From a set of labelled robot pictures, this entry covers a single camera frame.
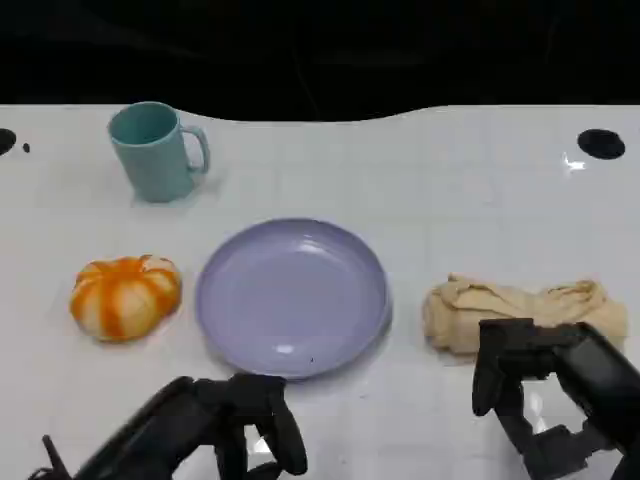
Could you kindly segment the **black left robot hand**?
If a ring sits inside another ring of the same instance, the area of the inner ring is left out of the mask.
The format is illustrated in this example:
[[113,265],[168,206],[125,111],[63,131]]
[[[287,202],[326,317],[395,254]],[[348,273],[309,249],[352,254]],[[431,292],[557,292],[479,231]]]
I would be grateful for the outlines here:
[[174,379],[76,473],[78,479],[170,479],[198,448],[213,449],[222,479],[276,479],[308,470],[298,424],[278,376]]

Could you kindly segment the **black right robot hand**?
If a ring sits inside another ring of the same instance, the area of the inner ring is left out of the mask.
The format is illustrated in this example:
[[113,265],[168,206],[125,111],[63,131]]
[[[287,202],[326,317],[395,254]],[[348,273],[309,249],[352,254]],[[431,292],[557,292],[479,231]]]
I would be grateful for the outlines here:
[[[495,412],[533,479],[560,479],[600,450],[618,450],[612,476],[639,476],[639,372],[593,326],[537,326],[531,319],[479,324],[473,377],[475,415]],[[537,433],[524,416],[525,380],[555,374],[586,419],[577,433],[558,425]]]

